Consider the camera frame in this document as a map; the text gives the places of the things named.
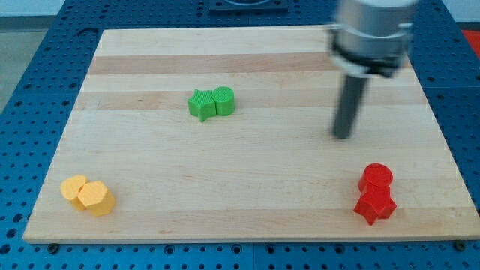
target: green block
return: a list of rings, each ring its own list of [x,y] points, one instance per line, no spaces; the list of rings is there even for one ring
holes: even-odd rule
[[[208,117],[216,116],[215,101],[212,98],[212,90],[195,89],[193,96],[188,99],[188,109],[192,116],[197,116],[201,122]]]
[[[217,87],[211,94],[211,97],[215,101],[218,116],[229,116],[235,110],[233,90],[230,87]]]

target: red cylinder block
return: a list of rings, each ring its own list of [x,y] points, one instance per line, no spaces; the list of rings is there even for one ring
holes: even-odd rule
[[[392,182],[393,174],[387,166],[378,163],[368,165],[358,182],[361,196],[353,211],[364,216],[370,225],[377,219],[389,218],[397,208],[390,197],[389,185]]]

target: yellow block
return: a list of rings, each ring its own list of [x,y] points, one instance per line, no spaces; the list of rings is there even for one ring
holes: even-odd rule
[[[115,205],[115,198],[102,181],[86,183],[78,199],[95,217],[108,215]]]
[[[75,175],[63,181],[60,185],[61,195],[67,199],[71,205],[78,211],[85,210],[86,207],[78,199],[78,194],[83,185],[89,180],[83,175]]]

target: blue perforated table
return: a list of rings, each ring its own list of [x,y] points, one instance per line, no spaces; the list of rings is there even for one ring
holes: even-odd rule
[[[478,269],[480,241],[61,245],[51,254],[21,239],[104,29],[322,24],[336,1],[288,4],[288,13],[214,15],[206,1],[67,0],[0,115],[0,269]],[[421,1],[414,23],[410,61],[478,208],[480,61],[440,0]]]

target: wood grain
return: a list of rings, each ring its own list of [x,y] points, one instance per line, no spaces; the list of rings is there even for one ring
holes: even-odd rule
[[[327,42],[323,26],[105,31],[24,239],[478,238],[479,216],[411,66],[373,78],[353,137],[332,137],[342,72]],[[232,115],[188,114],[194,89],[221,85],[235,91]],[[398,209],[368,226],[353,207],[373,162],[392,169]],[[76,174],[109,187],[111,214],[72,211],[59,183]],[[62,222],[52,229],[52,219]]]

